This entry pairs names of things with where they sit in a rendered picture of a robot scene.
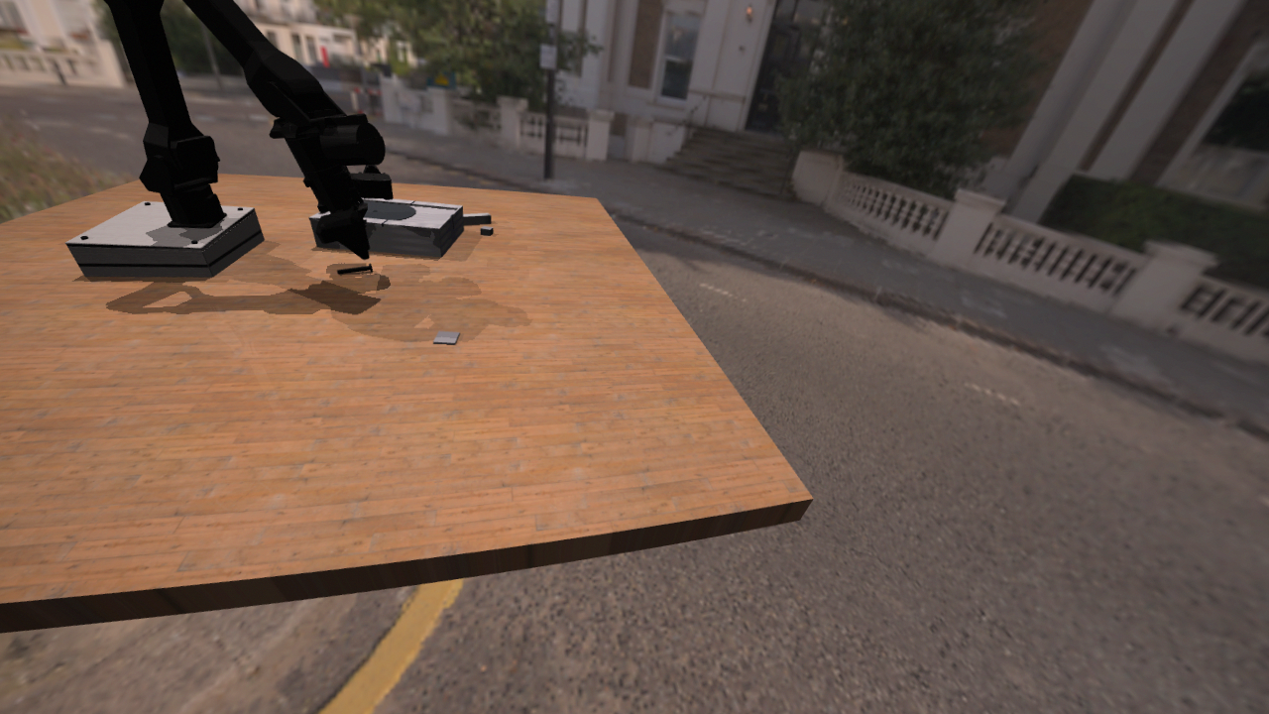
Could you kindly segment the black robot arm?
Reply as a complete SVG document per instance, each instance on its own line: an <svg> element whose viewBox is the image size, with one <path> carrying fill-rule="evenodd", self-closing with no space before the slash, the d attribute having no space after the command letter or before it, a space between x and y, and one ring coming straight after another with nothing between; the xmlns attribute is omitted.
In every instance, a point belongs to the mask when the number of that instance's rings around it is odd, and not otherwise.
<svg viewBox="0 0 1269 714"><path fill-rule="evenodd" d="M201 134L187 114L160 15L165 0L104 1L148 118L142 140L147 162L140 180L148 191L160 191L173 218L168 227L212 230L227 216L209 189L209 183L218 181L220 159L212 137ZM181 1L242 66L260 104L280 117L269 136L286 137L301 171L365 166L358 175L346 169L355 205L364 203L362 198L393 200L393 180L376 167L385 161L385 137L369 126L365 113L343 113L319 80L266 41L233 0Z"/></svg>

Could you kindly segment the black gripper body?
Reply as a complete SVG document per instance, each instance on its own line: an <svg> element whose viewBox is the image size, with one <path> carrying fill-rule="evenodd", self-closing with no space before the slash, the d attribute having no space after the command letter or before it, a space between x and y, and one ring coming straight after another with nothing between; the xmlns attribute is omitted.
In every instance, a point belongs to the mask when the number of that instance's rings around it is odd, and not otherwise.
<svg viewBox="0 0 1269 714"><path fill-rule="evenodd" d="M302 174L305 175L305 188L311 188L313 197L319 200L320 213L330 212L330 216L320 216L316 231L313 231L321 243L357 238L357 236L364 235L365 222L357 211L359 205L355 205L346 185L346 166Z"/></svg>

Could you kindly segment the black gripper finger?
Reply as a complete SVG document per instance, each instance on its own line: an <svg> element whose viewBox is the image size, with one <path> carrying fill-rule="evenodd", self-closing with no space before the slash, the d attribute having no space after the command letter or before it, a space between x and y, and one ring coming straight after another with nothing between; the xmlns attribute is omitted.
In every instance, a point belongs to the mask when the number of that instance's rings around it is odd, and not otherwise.
<svg viewBox="0 0 1269 714"><path fill-rule="evenodd" d="M368 209L368 203L365 202L364 204L359 204L359 208L357 211L360 213L362 218L364 218L367 209ZM369 240L367 238L365 232L364 232L363 238L365 238L365 245L367 245L367 249L369 250Z"/></svg>
<svg viewBox="0 0 1269 714"><path fill-rule="evenodd" d="M365 259L369 259L369 250L367 249L365 238L363 238L363 236L364 235L357 236L357 238L344 238L339 241L343 243L343 247L350 249L352 252L355 252L355 256L360 257L362 261L365 261Z"/></svg>

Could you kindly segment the dark grey round disc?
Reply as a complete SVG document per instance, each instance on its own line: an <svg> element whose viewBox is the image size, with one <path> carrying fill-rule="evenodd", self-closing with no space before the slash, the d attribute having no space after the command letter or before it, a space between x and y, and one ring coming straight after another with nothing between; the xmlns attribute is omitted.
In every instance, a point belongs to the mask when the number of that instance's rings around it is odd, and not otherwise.
<svg viewBox="0 0 1269 714"><path fill-rule="evenodd" d="M368 209L364 218L377 218L377 219L407 219L416 214L416 209L406 204L400 203L385 203L378 200L368 200Z"/></svg>

